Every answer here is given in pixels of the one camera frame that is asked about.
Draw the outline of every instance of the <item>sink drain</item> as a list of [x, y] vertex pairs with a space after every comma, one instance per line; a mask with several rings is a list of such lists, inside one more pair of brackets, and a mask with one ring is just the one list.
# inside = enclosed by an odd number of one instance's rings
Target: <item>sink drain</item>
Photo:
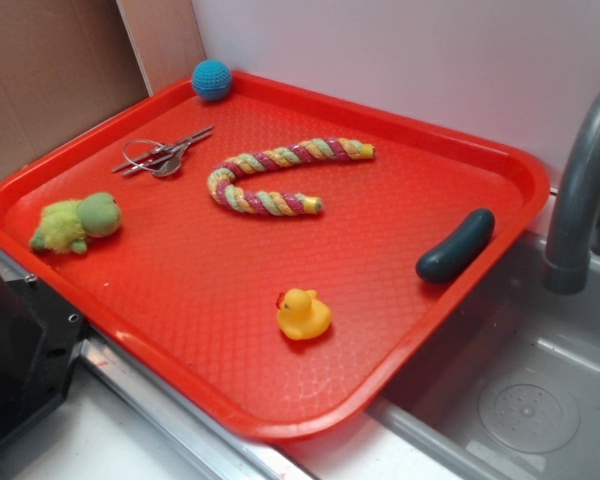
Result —
[[496, 378], [482, 392], [479, 412], [489, 434], [519, 452], [557, 450], [578, 430], [578, 406], [571, 394], [539, 374]]

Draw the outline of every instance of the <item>cucumber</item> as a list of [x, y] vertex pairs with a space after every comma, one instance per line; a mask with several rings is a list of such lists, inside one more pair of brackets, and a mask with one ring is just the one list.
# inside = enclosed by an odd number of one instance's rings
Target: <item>cucumber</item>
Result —
[[448, 237], [420, 257], [416, 273], [428, 283], [454, 280], [488, 245], [495, 224], [491, 210], [474, 210]]

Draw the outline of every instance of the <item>tray rim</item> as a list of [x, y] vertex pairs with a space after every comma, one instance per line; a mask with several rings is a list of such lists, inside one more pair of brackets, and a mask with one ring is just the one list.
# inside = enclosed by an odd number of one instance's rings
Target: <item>tray rim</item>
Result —
[[[425, 146], [430, 147], [427, 148], [427, 151], [433, 151], [438, 155], [452, 158], [454, 152], [468, 148], [473, 149], [476, 155], [470, 165], [477, 168], [482, 168], [480, 167], [481, 162], [485, 161], [484, 158], [481, 158], [480, 152], [484, 152], [485, 157], [488, 158], [492, 158], [494, 154], [497, 154], [502, 156], [503, 160], [507, 160], [497, 165], [497, 169], [489, 168], [488, 171], [507, 178], [519, 189], [523, 197], [521, 209], [472, 265], [448, 286], [438, 301], [414, 324], [412, 330], [426, 325], [427, 329], [435, 331], [460, 303], [462, 298], [486, 275], [491, 266], [524, 232], [529, 222], [540, 212], [548, 199], [549, 179], [546, 171], [537, 159], [517, 148], [244, 72], [232, 73], [234, 83], [231, 95], [246, 95], [253, 98], [262, 98], [263, 95], [266, 95], [267, 103], [283, 108], [293, 107], [294, 102], [297, 102], [298, 99], [302, 99], [306, 105], [306, 100], [309, 99], [310, 107], [303, 109], [303, 113], [310, 116], [329, 114], [329, 120], [335, 122], [338, 122], [339, 119], [343, 121], [348, 116], [355, 115], [357, 119], [362, 120], [356, 124], [358, 129], [369, 131], [370, 134], [388, 140], [404, 144], [405, 139], [399, 137], [399, 134], [400, 132], [404, 134], [404, 129], [407, 129], [419, 134], [414, 135], [414, 145], [408, 143], [409, 145], [419, 149], [424, 149]], [[276, 92], [276, 95], [271, 95], [272, 90]], [[57, 174], [82, 161], [83, 158], [89, 157], [114, 140], [119, 139], [125, 133], [147, 123], [145, 120], [147, 115], [166, 111], [194, 96], [195, 93], [191, 88], [189, 79], [177, 82], [153, 97], [142, 100], [97, 125], [6, 178], [0, 183], [0, 219], [4, 218], [5, 213], [19, 198], [39, 188], [45, 179], [54, 178]], [[56, 162], [55, 160], [58, 158], [63, 158], [64, 161]], [[191, 372], [180, 365], [174, 365], [169, 357], [157, 352], [155, 348], [147, 348], [141, 338], [143, 334], [135, 331], [132, 325], [120, 318], [115, 312], [107, 310], [106, 306], [94, 303], [86, 292], [81, 292], [80, 289], [75, 288], [71, 282], [50, 268], [43, 259], [32, 254], [28, 248], [16, 242], [1, 228], [0, 248], [17, 263], [38, 275], [60, 294], [75, 303], [77, 307], [84, 311], [87, 318], [107, 315], [108, 317], [115, 317], [116, 324], [125, 324], [127, 327], [125, 332], [117, 331], [113, 334], [104, 332], [105, 336], [112, 338], [122, 348], [136, 357], [142, 352], [143, 363], [148, 364], [149, 368], [167, 380], [187, 398], [194, 398], [191, 391], [199, 393], [199, 389], [202, 388], [205, 391], [204, 396], [207, 401], [199, 403], [200, 407], [237, 433], [265, 441], [280, 441], [313, 435], [361, 411], [389, 381], [391, 374], [402, 367], [417, 347], [424, 343], [427, 338], [426, 336], [418, 338], [418, 335], [410, 331], [410, 334], [403, 337], [396, 347], [387, 353], [382, 363], [343, 402], [335, 405], [328, 412], [301, 422], [266, 421], [255, 418], [240, 409], [204, 378], [195, 375], [196, 382], [192, 382]]]

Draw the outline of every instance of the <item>white wall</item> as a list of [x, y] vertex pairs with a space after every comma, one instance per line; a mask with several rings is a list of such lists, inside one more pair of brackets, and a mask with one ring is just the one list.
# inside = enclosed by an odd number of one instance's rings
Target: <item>white wall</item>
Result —
[[600, 90], [600, 0], [192, 0], [207, 58], [536, 155]]

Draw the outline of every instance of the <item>metal countertop edge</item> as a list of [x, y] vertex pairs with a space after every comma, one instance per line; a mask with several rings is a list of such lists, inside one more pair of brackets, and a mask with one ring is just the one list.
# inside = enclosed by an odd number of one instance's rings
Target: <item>metal countertop edge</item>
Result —
[[213, 479], [308, 480], [272, 447], [236, 437], [170, 385], [91, 331], [82, 362], [196, 467]]

